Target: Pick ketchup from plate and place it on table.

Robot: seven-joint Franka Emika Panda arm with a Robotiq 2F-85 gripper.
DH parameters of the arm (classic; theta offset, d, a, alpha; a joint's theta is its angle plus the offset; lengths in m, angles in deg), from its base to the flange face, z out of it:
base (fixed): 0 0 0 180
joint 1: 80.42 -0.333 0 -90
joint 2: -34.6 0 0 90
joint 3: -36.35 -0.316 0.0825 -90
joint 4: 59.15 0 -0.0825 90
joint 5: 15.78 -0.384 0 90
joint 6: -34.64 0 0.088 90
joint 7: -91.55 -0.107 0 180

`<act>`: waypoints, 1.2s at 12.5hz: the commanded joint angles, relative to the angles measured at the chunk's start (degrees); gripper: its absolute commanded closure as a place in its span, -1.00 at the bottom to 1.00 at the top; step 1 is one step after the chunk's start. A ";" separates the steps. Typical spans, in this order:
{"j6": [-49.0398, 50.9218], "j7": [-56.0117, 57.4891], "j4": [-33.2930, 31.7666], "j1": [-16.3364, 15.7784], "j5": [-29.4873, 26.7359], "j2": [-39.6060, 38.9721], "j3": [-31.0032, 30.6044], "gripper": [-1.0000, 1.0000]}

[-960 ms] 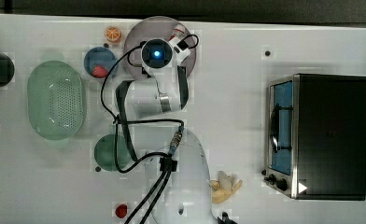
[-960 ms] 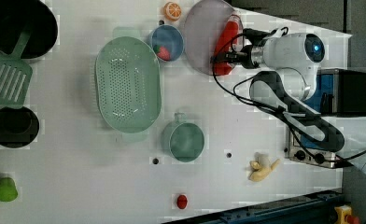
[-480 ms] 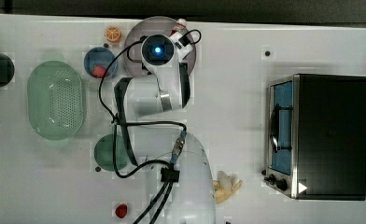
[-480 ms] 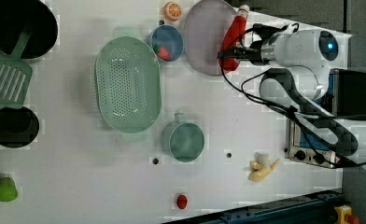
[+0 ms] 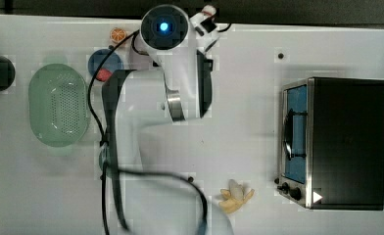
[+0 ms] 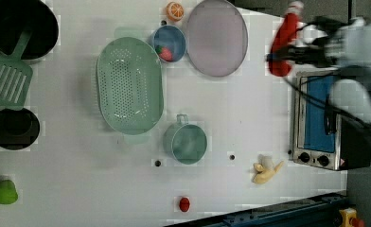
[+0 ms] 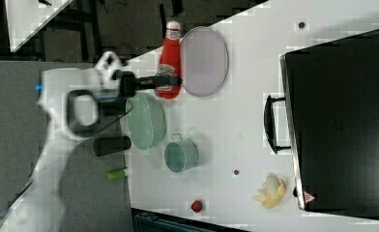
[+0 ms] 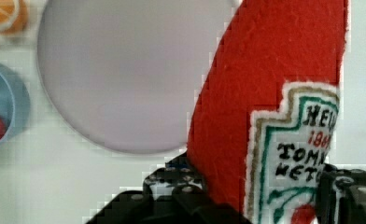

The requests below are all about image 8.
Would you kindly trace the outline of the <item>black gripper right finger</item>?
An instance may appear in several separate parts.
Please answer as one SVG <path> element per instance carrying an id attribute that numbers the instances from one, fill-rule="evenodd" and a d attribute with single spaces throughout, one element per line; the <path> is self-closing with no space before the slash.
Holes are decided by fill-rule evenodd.
<path id="1" fill-rule="evenodd" d="M 315 209 L 318 224 L 366 224 L 366 171 L 327 164 Z"/>

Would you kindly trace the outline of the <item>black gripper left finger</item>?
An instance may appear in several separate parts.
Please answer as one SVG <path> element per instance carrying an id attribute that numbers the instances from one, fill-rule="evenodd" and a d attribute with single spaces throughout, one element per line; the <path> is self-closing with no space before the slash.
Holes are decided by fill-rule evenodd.
<path id="1" fill-rule="evenodd" d="M 141 190 L 113 197 L 86 224 L 252 224 L 227 203 L 215 203 L 204 177 L 183 153 L 148 175 Z"/>

